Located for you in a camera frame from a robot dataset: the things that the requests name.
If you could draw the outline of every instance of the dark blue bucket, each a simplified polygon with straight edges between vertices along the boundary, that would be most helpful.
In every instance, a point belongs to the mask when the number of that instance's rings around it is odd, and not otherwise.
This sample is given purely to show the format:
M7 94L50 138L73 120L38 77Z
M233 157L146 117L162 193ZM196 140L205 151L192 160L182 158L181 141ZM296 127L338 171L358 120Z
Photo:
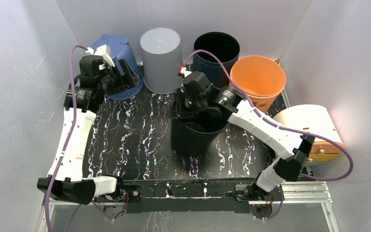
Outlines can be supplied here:
M96 42L94 42L92 48L96 50L98 47L104 44L110 47L110 50L112 51L112 60L120 74L123 74L123 70L118 61L120 59L126 59L131 71L140 78L140 83L136 87L107 97L118 101L134 97L142 89L144 81L143 75L141 74L139 66L137 65L136 58L134 57L130 44L128 43L127 39L120 36L104 34L101 36L101 39L98 39Z
M198 37L194 42L194 51L199 49L209 51L218 57L228 73L240 56L238 41L222 32L209 32ZM203 72L217 87L224 87L229 84L229 80L220 64L210 55L205 53L195 54L192 68L193 71Z

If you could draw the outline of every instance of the bucket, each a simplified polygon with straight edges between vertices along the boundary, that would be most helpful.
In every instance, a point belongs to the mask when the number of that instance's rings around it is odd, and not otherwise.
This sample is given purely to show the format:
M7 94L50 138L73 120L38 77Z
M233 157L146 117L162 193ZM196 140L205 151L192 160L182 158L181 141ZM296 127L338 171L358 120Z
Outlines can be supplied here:
M248 56L238 60L231 69L231 79L245 90L255 106L266 112L284 90L286 76L275 61L262 56Z
M194 51L199 49L213 53L223 63L228 73L240 55L238 41L222 32L209 32L198 37L194 42ZM192 68L193 71L204 73L219 88L229 84L229 80L220 64L208 54L195 54Z
M178 69L183 65L180 35L169 28L154 28L140 38L144 84L157 94L173 93L181 87Z
M131 71L140 78L140 83L137 86L118 94L107 95L107 97L118 101L134 97L143 87L143 75L140 72L139 66L137 66L136 58L134 57L133 50L131 49L128 40L120 36L104 34L100 39L93 43L92 48L96 50L104 44L110 47L112 60L121 75L124 75L124 72L120 66L119 60L125 59Z
M201 112L190 119L173 119L171 122L171 147L176 154L201 156L211 141L222 132L228 122Z

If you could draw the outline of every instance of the gray floor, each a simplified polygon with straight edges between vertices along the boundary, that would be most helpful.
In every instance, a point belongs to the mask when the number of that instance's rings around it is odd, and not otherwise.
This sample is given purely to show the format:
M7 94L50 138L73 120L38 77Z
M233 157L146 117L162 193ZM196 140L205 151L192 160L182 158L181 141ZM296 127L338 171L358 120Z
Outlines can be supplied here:
M52 217L55 231L63 231L74 205L57 205ZM328 232L320 203L288 204L280 214L263 223L249 214L233 212L152 212L127 214L114 224L92 206L82 206L69 232Z

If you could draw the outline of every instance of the blue bucket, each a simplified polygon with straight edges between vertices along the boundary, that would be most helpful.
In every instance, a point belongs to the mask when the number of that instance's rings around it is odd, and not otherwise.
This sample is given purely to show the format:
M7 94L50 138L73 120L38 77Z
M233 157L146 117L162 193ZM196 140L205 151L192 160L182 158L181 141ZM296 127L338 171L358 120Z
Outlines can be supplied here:
M120 36L104 34L101 36L100 39L93 43L92 48L93 50L96 50L98 47L105 44L110 47L110 50L112 52L112 60L121 75L123 75L124 73L118 61L120 59L125 59L133 73L135 75L138 75L138 77L140 78L140 83L136 87L128 89L118 94L106 96L112 100L117 101L126 100L134 97L142 89L144 80L143 75L140 72L139 66L137 65L136 58L134 57L133 50L131 49L131 46L128 43L128 40Z

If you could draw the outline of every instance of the marble pattern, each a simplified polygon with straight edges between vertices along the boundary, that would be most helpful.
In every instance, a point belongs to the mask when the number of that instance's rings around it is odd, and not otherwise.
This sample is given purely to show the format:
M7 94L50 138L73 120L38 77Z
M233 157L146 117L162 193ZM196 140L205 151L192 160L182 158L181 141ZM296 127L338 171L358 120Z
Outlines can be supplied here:
M83 175L118 175L125 180L256 177L273 158L259 139L229 125L200 157L171 149L172 95L146 87L126 101L105 99L86 145ZM268 115L285 109L279 95Z

